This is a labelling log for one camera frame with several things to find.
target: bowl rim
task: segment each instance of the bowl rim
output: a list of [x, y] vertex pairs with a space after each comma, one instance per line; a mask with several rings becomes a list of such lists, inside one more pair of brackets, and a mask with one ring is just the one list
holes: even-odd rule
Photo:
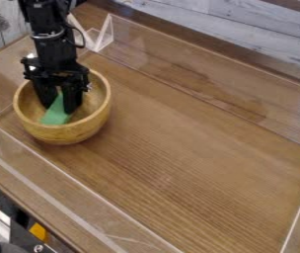
[[43, 125], [39, 124], [37, 122], [33, 122], [21, 112], [21, 109], [18, 107], [18, 97], [21, 94], [22, 89], [25, 88], [25, 86], [29, 84], [29, 82], [31, 82], [30, 80], [26, 80], [21, 85], [19, 88], [15, 91], [14, 94], [14, 100], [13, 100], [13, 107], [14, 107], [14, 111], [19, 117], [19, 119], [22, 121], [25, 121], [27, 124], [35, 126], [35, 127], [43, 127], [43, 128], [49, 128], [49, 129], [58, 129], [58, 128], [67, 128], [67, 127], [75, 127], [79, 124], [82, 124], [83, 122], [88, 122], [89, 120], [92, 120], [93, 118], [97, 117], [97, 115], [101, 114], [102, 110], [106, 108], [106, 106], [110, 103], [110, 97], [112, 97], [112, 90], [110, 90], [110, 84], [106, 80], [106, 78], [94, 70], [89, 69], [90, 74], [93, 74], [96, 77], [98, 77], [104, 83], [105, 86], [105, 92], [106, 92], [106, 96], [104, 98], [102, 104], [98, 107], [98, 109], [94, 111], [94, 113], [92, 115], [89, 115], [88, 117], [85, 117], [83, 119], [81, 119], [79, 121], [74, 122], [74, 123], [69, 123], [69, 124], [63, 124], [63, 125]]

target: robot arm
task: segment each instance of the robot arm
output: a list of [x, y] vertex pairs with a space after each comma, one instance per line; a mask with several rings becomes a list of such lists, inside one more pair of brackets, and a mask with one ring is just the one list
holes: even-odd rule
[[66, 22], [71, 2], [67, 0], [18, 0], [26, 22], [31, 26], [35, 58], [23, 57], [25, 78], [31, 80], [42, 105], [47, 108], [62, 92], [63, 110], [73, 113], [88, 91], [89, 70], [75, 62], [74, 27]]

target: green object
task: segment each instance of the green object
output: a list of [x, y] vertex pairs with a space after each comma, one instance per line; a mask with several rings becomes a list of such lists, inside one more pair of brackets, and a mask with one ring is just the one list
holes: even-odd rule
[[69, 119], [70, 115], [63, 112], [62, 94], [58, 93], [39, 122], [43, 125], [63, 125]]

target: wooden bowl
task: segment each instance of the wooden bowl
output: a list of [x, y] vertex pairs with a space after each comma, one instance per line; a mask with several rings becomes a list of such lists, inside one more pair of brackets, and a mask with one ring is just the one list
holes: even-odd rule
[[31, 81], [26, 81], [14, 95], [14, 111], [26, 132], [49, 144], [73, 144], [90, 137], [105, 124], [110, 112], [110, 85], [100, 73], [90, 70], [93, 89], [83, 93], [82, 105], [71, 114], [65, 125], [39, 123], [46, 109], [41, 105]]

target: green sponge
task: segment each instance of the green sponge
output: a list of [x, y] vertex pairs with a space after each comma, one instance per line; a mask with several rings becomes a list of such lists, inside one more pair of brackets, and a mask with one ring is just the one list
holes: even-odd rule
[[69, 119], [70, 115], [63, 112], [62, 94], [58, 93], [39, 122], [45, 125], [63, 125]]

